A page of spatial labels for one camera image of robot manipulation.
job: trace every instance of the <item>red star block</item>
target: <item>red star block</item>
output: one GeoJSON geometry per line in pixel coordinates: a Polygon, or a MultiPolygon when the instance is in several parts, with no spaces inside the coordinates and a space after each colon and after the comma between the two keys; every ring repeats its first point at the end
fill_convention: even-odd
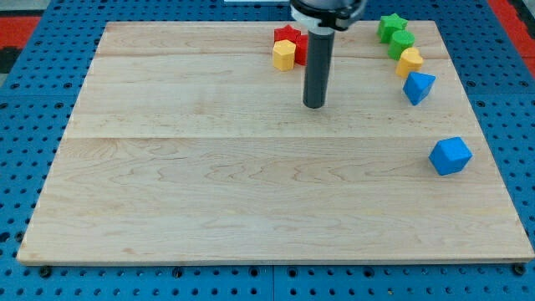
{"type": "Polygon", "coordinates": [[[277,28],[273,31],[274,33],[274,43],[282,40],[289,40],[292,43],[295,43],[295,40],[301,35],[301,31],[293,28],[290,25],[286,25],[283,28],[277,28]]]}
{"type": "Polygon", "coordinates": [[[295,41],[295,63],[305,66],[307,64],[308,35],[300,35],[295,41]]]}

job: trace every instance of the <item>wood grain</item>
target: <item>wood grain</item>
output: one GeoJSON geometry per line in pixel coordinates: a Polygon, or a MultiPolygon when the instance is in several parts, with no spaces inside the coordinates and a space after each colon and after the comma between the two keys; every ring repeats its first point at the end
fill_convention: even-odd
{"type": "Polygon", "coordinates": [[[337,35],[328,105],[271,65],[282,23],[109,23],[18,252],[27,265],[414,264],[534,257],[433,22],[413,107],[376,22],[337,35]],[[440,177],[460,135],[474,157],[440,177]]]}

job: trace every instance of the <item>blue pegboard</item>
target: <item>blue pegboard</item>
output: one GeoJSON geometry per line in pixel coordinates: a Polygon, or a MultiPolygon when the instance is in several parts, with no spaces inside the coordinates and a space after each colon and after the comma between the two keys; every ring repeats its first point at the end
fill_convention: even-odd
{"type": "MultiPolygon", "coordinates": [[[[369,1],[364,19],[435,20],[535,242],[535,83],[482,0],[369,1]]],[[[26,268],[15,260],[107,21],[289,20],[287,5],[53,0],[0,91],[0,299],[529,300],[535,264],[26,268]]]]}

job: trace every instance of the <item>green block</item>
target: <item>green block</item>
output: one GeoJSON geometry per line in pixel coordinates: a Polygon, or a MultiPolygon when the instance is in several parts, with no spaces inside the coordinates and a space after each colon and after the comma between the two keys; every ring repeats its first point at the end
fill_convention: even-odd
{"type": "Polygon", "coordinates": [[[398,16],[397,13],[392,13],[390,16],[382,16],[377,29],[377,35],[380,37],[381,43],[390,43],[392,33],[405,29],[408,23],[409,21],[398,16]]]}
{"type": "Polygon", "coordinates": [[[388,56],[391,59],[400,60],[403,50],[412,47],[415,43],[415,35],[406,30],[398,30],[392,33],[390,46],[388,47],[388,56]]]}

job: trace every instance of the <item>red object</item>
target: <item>red object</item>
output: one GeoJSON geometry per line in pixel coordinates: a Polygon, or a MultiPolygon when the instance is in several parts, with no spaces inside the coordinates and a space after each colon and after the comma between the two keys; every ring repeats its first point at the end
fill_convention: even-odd
{"type": "Polygon", "coordinates": [[[517,10],[507,0],[489,0],[488,3],[535,77],[535,40],[529,36],[526,24],[518,18],[517,10]]]}
{"type": "Polygon", "coordinates": [[[301,31],[298,29],[293,28],[290,25],[286,25],[283,28],[276,28],[273,31],[274,36],[274,43],[282,40],[289,40],[292,43],[295,43],[295,40],[298,38],[298,36],[301,35],[301,31]]]}
{"type": "Polygon", "coordinates": [[[305,66],[307,64],[308,35],[300,35],[295,41],[295,63],[305,66]]]}
{"type": "Polygon", "coordinates": [[[0,17],[0,48],[22,49],[41,17],[0,17]]]}

